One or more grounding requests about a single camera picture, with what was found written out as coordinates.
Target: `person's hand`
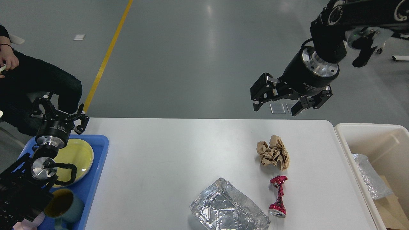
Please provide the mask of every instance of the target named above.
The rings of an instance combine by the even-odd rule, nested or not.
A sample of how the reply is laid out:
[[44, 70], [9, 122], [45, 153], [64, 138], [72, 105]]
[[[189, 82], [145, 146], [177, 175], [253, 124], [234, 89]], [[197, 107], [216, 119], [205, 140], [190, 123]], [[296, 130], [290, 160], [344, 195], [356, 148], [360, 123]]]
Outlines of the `person's hand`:
[[0, 47], [0, 67], [3, 67], [4, 64], [6, 64], [6, 71], [14, 70], [20, 64], [11, 47], [7, 45]]

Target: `concrete floor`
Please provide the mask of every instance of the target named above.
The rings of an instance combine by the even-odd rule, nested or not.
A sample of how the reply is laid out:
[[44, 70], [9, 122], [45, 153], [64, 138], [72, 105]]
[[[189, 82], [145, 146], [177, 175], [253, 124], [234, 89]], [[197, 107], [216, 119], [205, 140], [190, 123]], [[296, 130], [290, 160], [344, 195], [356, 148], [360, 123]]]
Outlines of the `concrete floor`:
[[[13, 2], [2, 23], [26, 42], [14, 47], [72, 73], [85, 101], [128, 1]], [[334, 96], [292, 117], [254, 112], [249, 88], [264, 72], [281, 76], [327, 0], [134, 1], [88, 109], [91, 117], [317, 119], [409, 127], [409, 42], [389, 38], [364, 68], [348, 49]], [[86, 34], [84, 41], [73, 41]], [[0, 124], [24, 143], [29, 139]], [[0, 133], [0, 171], [21, 149]]]

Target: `mug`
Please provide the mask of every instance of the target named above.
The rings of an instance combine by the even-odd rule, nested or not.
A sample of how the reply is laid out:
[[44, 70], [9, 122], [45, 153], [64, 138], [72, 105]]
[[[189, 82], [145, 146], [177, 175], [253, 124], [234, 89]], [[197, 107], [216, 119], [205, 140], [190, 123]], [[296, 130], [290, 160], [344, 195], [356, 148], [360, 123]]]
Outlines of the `mug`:
[[63, 188], [53, 192], [54, 198], [45, 207], [46, 216], [55, 219], [55, 230], [68, 230], [63, 223], [75, 223], [81, 219], [84, 202], [70, 189]]

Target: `yellow plate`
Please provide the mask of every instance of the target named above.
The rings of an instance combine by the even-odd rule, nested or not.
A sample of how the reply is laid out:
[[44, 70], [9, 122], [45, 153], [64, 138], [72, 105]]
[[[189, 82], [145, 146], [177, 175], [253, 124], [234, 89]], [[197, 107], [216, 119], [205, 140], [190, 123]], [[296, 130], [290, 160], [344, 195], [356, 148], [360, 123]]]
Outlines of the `yellow plate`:
[[[90, 144], [81, 139], [69, 139], [65, 148], [58, 151], [58, 155], [54, 158], [56, 163], [70, 163], [77, 167], [77, 176], [75, 182], [83, 178], [91, 168], [94, 160], [94, 151]], [[71, 178], [70, 169], [57, 169], [58, 180], [69, 181]], [[62, 185], [54, 185], [54, 188], [64, 187]]]

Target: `black pants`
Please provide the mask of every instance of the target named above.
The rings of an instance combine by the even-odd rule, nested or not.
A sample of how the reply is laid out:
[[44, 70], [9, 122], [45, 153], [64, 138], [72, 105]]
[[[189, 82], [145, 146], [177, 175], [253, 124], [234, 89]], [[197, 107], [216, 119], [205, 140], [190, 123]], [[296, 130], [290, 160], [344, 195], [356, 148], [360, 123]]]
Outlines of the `black pants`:
[[53, 92], [58, 95], [58, 109], [74, 113], [82, 95], [81, 81], [64, 70], [45, 61], [26, 56], [14, 50], [20, 65], [7, 71], [0, 79], [1, 120], [18, 128], [18, 131], [35, 136], [41, 119], [30, 117], [32, 103], [27, 93]]

